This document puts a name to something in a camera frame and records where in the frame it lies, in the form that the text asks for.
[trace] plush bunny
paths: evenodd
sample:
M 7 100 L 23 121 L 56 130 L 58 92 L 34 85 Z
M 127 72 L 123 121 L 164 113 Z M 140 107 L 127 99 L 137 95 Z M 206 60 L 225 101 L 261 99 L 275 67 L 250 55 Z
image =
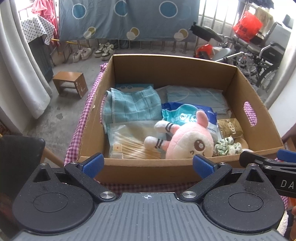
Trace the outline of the plush bunny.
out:
M 197 122 L 186 123 L 182 126 L 165 120 L 157 122 L 154 128 L 161 133 L 172 133 L 171 141 L 146 137 L 144 146 L 146 149 L 162 148 L 166 151 L 166 159 L 192 158 L 195 154 L 211 157 L 214 150 L 214 142 L 207 129 L 209 120 L 207 115 L 199 110 L 196 112 Z

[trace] light blue towel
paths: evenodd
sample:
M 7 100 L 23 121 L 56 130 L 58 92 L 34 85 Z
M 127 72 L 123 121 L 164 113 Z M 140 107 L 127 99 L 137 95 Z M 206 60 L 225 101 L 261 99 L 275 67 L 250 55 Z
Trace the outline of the light blue towel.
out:
M 104 131 L 107 124 L 129 121 L 159 121 L 163 118 L 159 95 L 152 86 L 142 91 L 123 93 L 111 88 L 105 93 L 102 110 Z

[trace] sneaker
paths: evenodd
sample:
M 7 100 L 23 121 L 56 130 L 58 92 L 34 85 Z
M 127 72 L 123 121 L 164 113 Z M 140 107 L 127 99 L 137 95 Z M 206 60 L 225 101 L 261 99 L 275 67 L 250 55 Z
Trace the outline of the sneaker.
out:
M 110 43 L 106 43 L 106 44 L 99 44 L 99 49 L 94 52 L 94 56 L 96 58 L 99 58 L 102 56 L 102 54 L 104 53 L 104 51 L 106 50 L 106 48 L 110 45 Z
M 83 48 L 82 54 L 81 54 L 82 60 L 88 59 L 88 57 L 91 55 L 91 53 L 92 53 L 91 48 Z
M 101 56 L 101 60 L 108 60 L 111 58 L 111 56 L 113 55 L 114 53 L 114 46 L 113 44 L 110 44 L 106 50 L 104 51 L 104 53 L 102 54 Z
M 73 62 L 78 62 L 81 58 L 82 50 L 78 50 L 73 54 Z

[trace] red plastic bag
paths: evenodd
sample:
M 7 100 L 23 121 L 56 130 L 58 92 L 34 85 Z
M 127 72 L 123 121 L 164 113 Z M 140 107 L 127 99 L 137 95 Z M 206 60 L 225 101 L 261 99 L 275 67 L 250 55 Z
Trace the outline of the red plastic bag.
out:
M 250 12 L 245 12 L 237 24 L 233 27 L 235 34 L 249 42 L 259 32 L 263 24 L 260 20 Z
M 205 51 L 209 56 L 212 55 L 212 50 L 213 50 L 213 46 L 210 45 L 210 44 L 206 44 L 206 45 L 203 45 L 203 46 L 200 46 L 196 51 L 195 51 L 195 58 L 196 56 L 198 56 L 198 52 L 200 51 Z

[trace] white curtain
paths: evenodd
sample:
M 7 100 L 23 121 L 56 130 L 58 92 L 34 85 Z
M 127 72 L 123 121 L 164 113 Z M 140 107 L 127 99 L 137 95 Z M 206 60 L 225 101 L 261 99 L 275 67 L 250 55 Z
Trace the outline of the white curtain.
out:
M 296 26 L 292 29 L 289 42 L 279 69 L 273 78 L 273 82 L 268 90 L 269 97 L 265 101 L 265 106 L 269 109 L 278 98 L 296 67 Z
M 11 81 L 32 116 L 37 119 L 48 106 L 52 90 L 25 39 L 14 0 L 4 0 L 0 4 L 0 54 Z

